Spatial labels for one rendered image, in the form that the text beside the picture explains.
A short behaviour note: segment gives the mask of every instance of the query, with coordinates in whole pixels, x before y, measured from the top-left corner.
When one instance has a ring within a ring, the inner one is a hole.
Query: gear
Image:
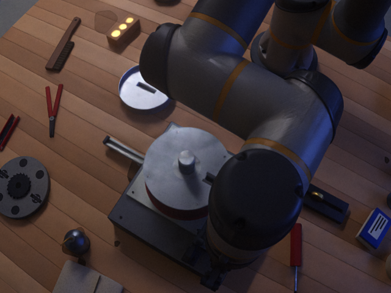
[[[31,182],[30,178],[23,174],[18,173],[13,175],[11,179],[8,181],[7,191],[8,194],[14,199],[23,198],[30,191]]]

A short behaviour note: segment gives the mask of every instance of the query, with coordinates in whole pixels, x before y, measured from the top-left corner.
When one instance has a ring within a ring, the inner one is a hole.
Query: screwdriver
[[[294,271],[294,293],[298,291],[298,267],[301,266],[301,224],[294,224],[291,230],[291,267]]]

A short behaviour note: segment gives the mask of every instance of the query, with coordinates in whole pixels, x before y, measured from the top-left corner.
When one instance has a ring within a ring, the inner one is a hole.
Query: blue box
[[[384,236],[391,226],[391,219],[379,208],[374,209],[360,231],[356,235],[356,239],[363,243],[368,249],[377,249],[382,242]]]

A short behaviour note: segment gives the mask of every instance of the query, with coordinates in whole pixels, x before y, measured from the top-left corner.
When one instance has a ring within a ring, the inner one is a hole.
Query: wooden tabletop
[[[0,125],[21,120],[0,153],[0,166],[32,156],[47,168],[51,192],[46,205],[25,220],[0,215],[0,292],[51,292],[66,260],[60,243],[68,230],[83,227],[91,240],[87,266],[122,284],[124,292],[211,292],[200,278],[113,226],[108,214],[129,184],[131,161],[102,144],[106,135],[145,154],[173,121],[204,129],[231,152],[243,141],[180,103],[148,116],[132,114],[118,84],[135,66],[148,35],[162,23],[183,24],[195,0],[173,6],[154,0],[39,0],[0,38]],[[141,19],[140,35],[125,49],[109,46],[95,28],[95,14],[110,10],[121,20]],[[78,16],[75,47],[60,73],[45,64]],[[269,12],[259,32],[268,28]],[[319,71],[341,90],[345,111],[337,135],[312,183],[349,203],[337,225],[304,208],[302,267],[298,292],[391,292],[385,261],[391,233],[369,252],[355,236],[369,213],[391,192],[391,39],[364,70],[317,49]],[[249,50],[244,55],[250,59]],[[54,138],[49,138],[45,87],[55,98],[64,84]],[[249,267],[228,273],[218,292],[292,292],[294,269],[287,236]]]

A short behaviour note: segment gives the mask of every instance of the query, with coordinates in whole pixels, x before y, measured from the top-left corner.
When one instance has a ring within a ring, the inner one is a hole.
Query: yellow light
[[[114,32],[111,33],[111,35],[112,35],[114,38],[118,37],[120,34],[121,34],[121,32],[118,31],[118,30],[115,30]]]

